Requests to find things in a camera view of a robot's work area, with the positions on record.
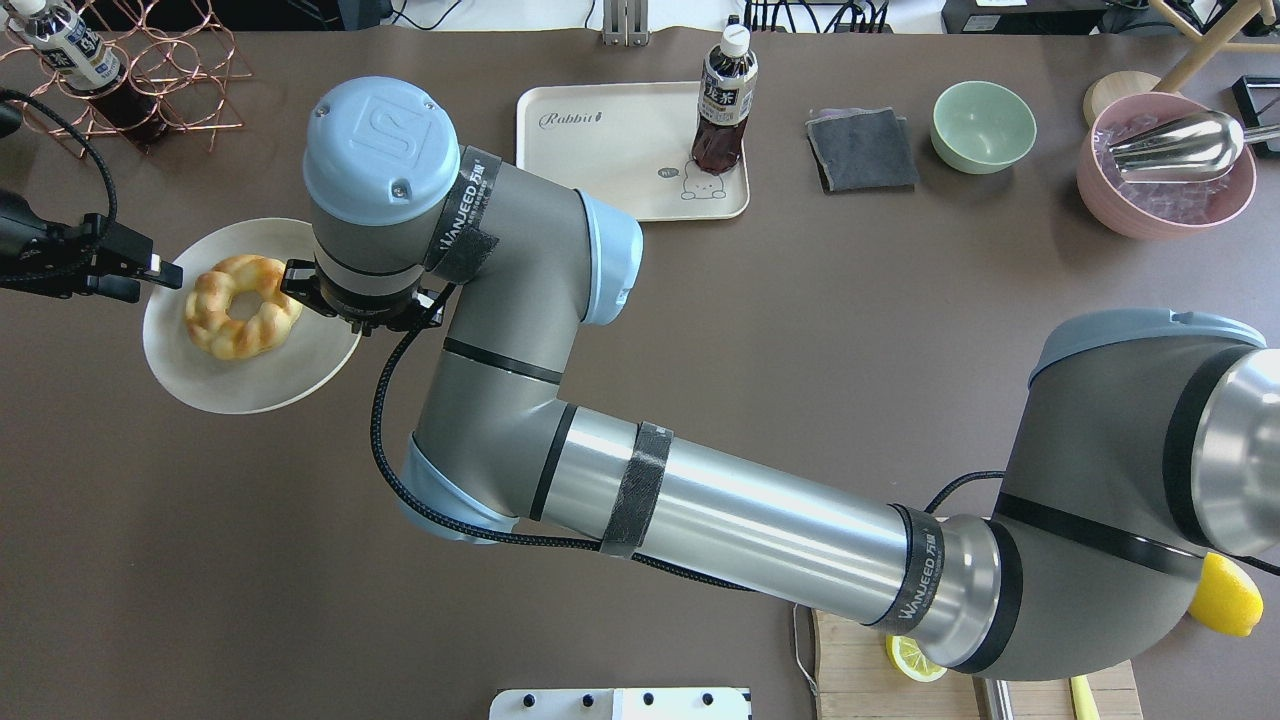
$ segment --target wooden cutting board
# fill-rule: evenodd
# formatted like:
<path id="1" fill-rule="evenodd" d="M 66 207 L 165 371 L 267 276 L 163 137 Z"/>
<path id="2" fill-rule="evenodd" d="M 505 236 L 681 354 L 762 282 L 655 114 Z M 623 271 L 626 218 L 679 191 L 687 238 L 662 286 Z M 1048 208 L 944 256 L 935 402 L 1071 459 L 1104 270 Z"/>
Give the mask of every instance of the wooden cutting board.
<path id="1" fill-rule="evenodd" d="M 948 671 L 916 683 L 895 669 L 884 635 L 829 612 L 813 612 L 818 720 L 980 720 L 975 679 Z M 1102 720 L 1142 720 L 1129 661 L 1089 675 Z M 1009 683 L 1016 720 L 1074 720 L 1068 680 Z"/>

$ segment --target blue joint cap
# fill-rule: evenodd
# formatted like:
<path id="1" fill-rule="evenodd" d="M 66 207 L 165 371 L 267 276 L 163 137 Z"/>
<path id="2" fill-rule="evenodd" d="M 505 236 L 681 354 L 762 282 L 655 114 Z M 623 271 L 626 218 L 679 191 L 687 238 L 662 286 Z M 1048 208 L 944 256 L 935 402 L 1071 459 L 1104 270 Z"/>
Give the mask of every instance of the blue joint cap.
<path id="1" fill-rule="evenodd" d="M 468 525 L 477 525 L 499 533 L 509 533 L 520 519 L 503 515 L 462 492 L 462 488 L 451 483 L 443 473 L 435 469 L 435 465 L 431 465 L 431 461 L 417 448 L 417 443 L 413 442 L 412 437 L 408 438 L 408 454 L 404 457 L 404 469 L 401 470 L 401 482 L 413 493 L 413 497 L 421 500 L 431 510 L 442 515 L 448 515 L 454 520 L 467 523 Z M 436 525 L 419 515 L 403 501 L 401 502 L 401 509 L 410 516 L 410 520 L 433 536 L 474 544 L 493 544 L 493 541 L 465 536 L 443 525 Z"/>
<path id="2" fill-rule="evenodd" d="M 1053 363 L 1096 347 L 1132 340 L 1197 336 L 1235 340 L 1254 347 L 1267 346 L 1258 331 L 1210 313 L 1175 313 L 1166 307 L 1102 310 L 1073 318 L 1055 328 L 1044 341 L 1044 350 L 1028 384 L 1036 382 L 1036 375 Z"/>
<path id="3" fill-rule="evenodd" d="M 334 218 L 394 225 L 444 200 L 458 156 L 453 122 L 430 95 L 402 79 L 361 77 L 311 110 L 302 179 Z"/>
<path id="4" fill-rule="evenodd" d="M 644 255 L 644 233 L 631 215 L 581 190 L 577 193 L 582 197 L 591 236 L 591 297 L 582 323 L 607 325 L 622 313 L 636 284 Z"/>

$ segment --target table surface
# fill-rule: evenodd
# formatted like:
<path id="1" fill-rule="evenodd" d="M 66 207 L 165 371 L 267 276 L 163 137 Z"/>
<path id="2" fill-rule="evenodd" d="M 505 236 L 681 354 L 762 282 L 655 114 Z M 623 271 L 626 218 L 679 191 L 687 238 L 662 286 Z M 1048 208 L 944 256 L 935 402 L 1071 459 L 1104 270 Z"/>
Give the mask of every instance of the table surface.
<path id="1" fill-rule="evenodd" d="M 462 142 L 513 156 L 531 87 L 695 78 L 713 35 L 599 47 L 543 33 L 248 35 L 247 120 L 211 155 L 174 137 L 152 156 L 104 141 L 120 222 L 173 259 L 257 217 L 306 218 L 312 102 L 389 74 L 428 88 Z M 1048 332 L 1080 313 L 1170 306 L 1280 337 L 1280 169 L 1225 228 L 1137 242 L 1079 200 L 1080 101 L 1116 69 L 1160 73 L 1166 38 L 762 36 L 746 135 L 751 205 L 726 222 L 649 224 L 630 306 L 585 329 L 563 397 L 879 501 L 923 505 L 964 471 L 1004 466 Z M 1231 109 L 1224 55 L 1185 94 Z M 6 64 L 5 82 L 31 78 Z M 1009 172 L 961 176 L 928 143 L 932 101 L 983 78 L 1039 122 Z M 914 190 L 827 195 L 809 109 L 893 106 Z M 54 142 L 0 143 L 0 186 L 45 218 L 101 210 L 97 173 Z M 141 305 L 0 296 L 0 716 L 484 717 L 503 688 L 717 684 L 756 717 L 805 717 L 791 607 L 572 551 L 472 547 L 416 530 L 369 455 L 374 383 L 396 342 L 361 343 L 314 396 L 252 416 L 204 414 L 152 379 Z M 399 457 L 442 334 L 402 363 L 387 424 Z M 986 512 L 993 486 L 947 512 Z M 1275 552 L 1266 557 L 1277 560 Z M 1274 578 L 1260 578 L 1274 596 Z M 1148 717 L 1266 717 L 1280 659 L 1272 612 L 1247 641 L 1184 620 L 1134 661 Z"/>

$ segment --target lemon slice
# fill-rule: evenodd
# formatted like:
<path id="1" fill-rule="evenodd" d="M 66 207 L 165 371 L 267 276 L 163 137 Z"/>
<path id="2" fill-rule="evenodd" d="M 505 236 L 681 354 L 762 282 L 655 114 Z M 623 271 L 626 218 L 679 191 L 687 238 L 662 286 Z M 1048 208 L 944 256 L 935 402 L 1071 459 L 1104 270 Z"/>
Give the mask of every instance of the lemon slice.
<path id="1" fill-rule="evenodd" d="M 1239 565 L 1210 552 L 1187 612 L 1211 630 L 1243 638 L 1262 619 L 1262 594 Z"/>
<path id="2" fill-rule="evenodd" d="M 932 683 L 947 673 L 946 667 L 924 657 L 920 646 L 915 644 L 911 638 L 888 635 L 884 638 L 884 650 L 893 666 L 918 683 Z"/>

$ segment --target plastic bottle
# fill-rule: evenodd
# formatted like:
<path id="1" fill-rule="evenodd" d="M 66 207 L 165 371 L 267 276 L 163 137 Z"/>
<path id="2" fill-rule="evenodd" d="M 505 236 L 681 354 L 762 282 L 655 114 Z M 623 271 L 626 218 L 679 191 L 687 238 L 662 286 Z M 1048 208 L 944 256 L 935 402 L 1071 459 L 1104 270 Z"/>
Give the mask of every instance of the plastic bottle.
<path id="1" fill-rule="evenodd" d="M 63 0 L 9 0 L 9 28 L 40 51 L 70 95 L 86 102 L 120 135 L 151 145 L 169 131 L 157 100 L 138 92 L 119 55 Z"/>
<path id="2" fill-rule="evenodd" d="M 750 44 L 746 26 L 730 24 L 703 63 L 692 156 L 713 176 L 733 169 L 742 158 L 742 133 L 755 92 L 756 61 Z"/>

